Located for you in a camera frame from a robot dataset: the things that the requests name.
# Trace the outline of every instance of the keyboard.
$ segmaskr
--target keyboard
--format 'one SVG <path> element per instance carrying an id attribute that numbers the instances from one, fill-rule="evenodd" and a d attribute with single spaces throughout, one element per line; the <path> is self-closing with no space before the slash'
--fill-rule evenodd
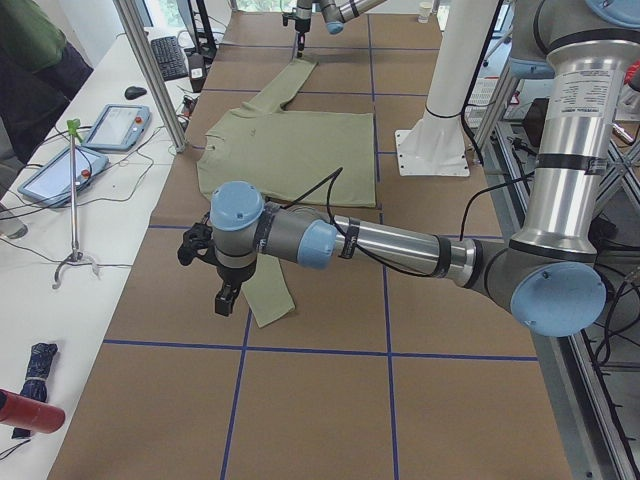
<path id="1" fill-rule="evenodd" d="M 151 40 L 151 51 L 156 57 L 164 81 L 189 76 L 184 55 L 177 37 L 161 37 Z"/>

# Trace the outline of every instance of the white table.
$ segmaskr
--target white table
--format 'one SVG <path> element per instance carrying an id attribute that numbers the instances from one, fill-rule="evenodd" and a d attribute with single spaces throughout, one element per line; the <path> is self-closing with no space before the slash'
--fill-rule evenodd
<path id="1" fill-rule="evenodd" d="M 166 30 L 154 30 L 150 36 L 166 34 Z M 83 125 L 91 124 L 108 103 L 146 105 L 151 109 L 151 123 L 139 143 L 144 142 L 163 123 L 150 93 L 132 102 L 125 100 L 123 92 L 131 85 L 147 88 L 129 42 L 126 36 L 121 35 L 61 117 L 57 127 L 66 130 L 66 120 L 71 118 L 79 118 Z M 181 104 L 184 95 L 179 87 L 190 90 L 189 79 L 167 82 L 169 95 L 176 107 Z M 65 140 L 52 141 L 42 146 L 31 162 L 43 164 L 65 146 Z M 174 148 L 165 129 L 160 130 L 142 152 L 152 157 L 155 164 L 131 200 L 123 203 L 99 201 L 79 209 L 80 248 L 99 263 L 133 263 L 151 211 L 169 174 Z M 123 157 L 109 155 L 111 163 Z M 111 168 L 81 192 L 79 203 L 101 197 L 126 198 L 149 164 L 149 160 L 132 155 L 126 165 Z M 11 190 L 15 192 L 17 185 L 34 171 L 25 169 Z M 2 201 L 7 208 L 20 205 L 10 193 Z M 22 220 L 29 232 L 13 243 L 56 260 L 64 259 L 71 252 L 68 208 L 43 210 Z M 57 343 L 59 353 L 47 381 L 48 401 L 64 409 L 67 414 L 67 421 L 59 431 L 49 435 L 36 434 L 31 443 L 0 462 L 2 479 L 37 480 L 47 477 L 129 275 L 129 268 L 101 268 L 100 278 L 96 278 L 88 266 L 67 267 L 62 273 L 62 286 L 53 290 L 51 285 L 55 269 L 55 264 L 46 263 L 32 253 L 0 242 L 0 388 L 19 392 L 31 345 L 38 342 Z M 11 432 L 11 427 L 0 425 L 0 451 L 17 443 L 10 439 Z"/>

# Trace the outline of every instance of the tablet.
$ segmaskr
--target tablet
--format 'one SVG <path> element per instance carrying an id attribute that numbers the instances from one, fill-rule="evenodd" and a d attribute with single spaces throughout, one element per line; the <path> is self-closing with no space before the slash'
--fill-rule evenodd
<path id="1" fill-rule="evenodd" d="M 133 147 L 149 123 L 149 107 L 107 105 L 82 142 L 92 150 L 123 152 Z"/>
<path id="2" fill-rule="evenodd" d="M 35 175 L 18 187 L 21 194 L 38 200 L 44 206 L 58 206 L 71 197 L 70 147 L 47 162 Z M 104 170 L 109 159 L 102 153 L 85 147 L 76 147 L 77 191 L 89 186 L 95 176 Z"/>

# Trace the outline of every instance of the umbrella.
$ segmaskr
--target umbrella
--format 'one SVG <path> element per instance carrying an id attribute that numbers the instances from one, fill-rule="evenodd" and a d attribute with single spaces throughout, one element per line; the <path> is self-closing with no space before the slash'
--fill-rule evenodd
<path id="1" fill-rule="evenodd" d="M 45 381 L 49 377 L 51 362 L 58 351 L 55 343 L 37 343 L 31 347 L 31 358 L 27 366 L 27 375 L 20 395 L 40 402 L 47 401 L 47 386 Z M 29 438 L 31 431 L 24 428 L 14 428 L 11 438 Z"/>

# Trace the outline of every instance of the table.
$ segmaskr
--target table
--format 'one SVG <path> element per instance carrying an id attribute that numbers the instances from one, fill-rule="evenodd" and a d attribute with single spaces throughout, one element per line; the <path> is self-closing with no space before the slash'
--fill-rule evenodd
<path id="1" fill-rule="evenodd" d="M 454 237 L 482 169 L 401 177 L 394 151 L 424 110 L 436 22 L 363 15 L 333 37 L 312 22 L 305 54 L 320 64 L 287 108 L 375 112 L 377 126 L 380 205 L 336 212 Z M 50 480 L 570 478 L 529 331 L 485 297 L 355 259 L 283 262 L 296 311 L 261 329 L 243 297 L 213 315 L 214 268 L 177 263 L 208 207 L 205 132 L 288 64 L 281 25 L 233 14 Z M 488 196 L 467 232 L 501 239 Z"/>
<path id="2" fill-rule="evenodd" d="M 151 29 L 150 38 L 171 33 L 166 29 Z M 150 93 L 132 102 L 124 99 L 123 92 L 131 85 L 147 88 L 129 42 L 126 36 L 121 35 L 62 115 L 57 128 L 66 130 L 66 120 L 71 118 L 79 118 L 83 125 L 91 124 L 108 103 L 146 105 L 151 110 L 151 122 L 139 144 L 145 142 L 163 123 Z M 173 80 L 166 85 L 176 107 L 181 104 L 182 89 L 189 91 L 191 88 L 188 78 Z M 59 139 L 46 143 L 36 152 L 31 163 L 45 163 L 65 147 L 65 142 Z M 80 204 L 98 198 L 124 199 L 133 192 L 136 182 L 148 169 L 130 200 L 98 201 L 79 209 L 81 250 L 101 264 L 133 263 L 150 212 L 169 174 L 174 153 L 164 129 L 158 130 L 141 151 L 153 158 L 151 168 L 148 159 L 134 154 L 126 164 L 109 169 L 79 195 Z M 120 161 L 124 156 L 109 154 L 111 163 Z M 33 173 L 33 169 L 23 170 L 11 190 L 15 192 L 17 185 Z M 19 199 L 10 193 L 2 201 L 7 208 L 21 205 Z M 29 210 L 32 209 L 20 209 L 18 212 Z M 22 220 L 29 232 L 13 241 L 14 244 L 56 260 L 70 253 L 68 208 L 42 210 Z M 30 252 L 0 242 L 0 284 L 3 290 L 0 386 L 19 392 L 31 345 L 55 342 L 59 353 L 47 382 L 49 403 L 67 413 L 67 421 L 59 431 L 35 436 L 30 444 L 1 462 L 0 478 L 31 480 L 47 476 L 129 275 L 129 268 L 101 268 L 100 278 L 96 278 L 88 266 L 65 268 L 62 286 L 53 290 L 51 284 L 55 268 L 55 264 L 47 263 Z M 15 444 L 10 437 L 11 428 L 0 425 L 0 450 Z"/>

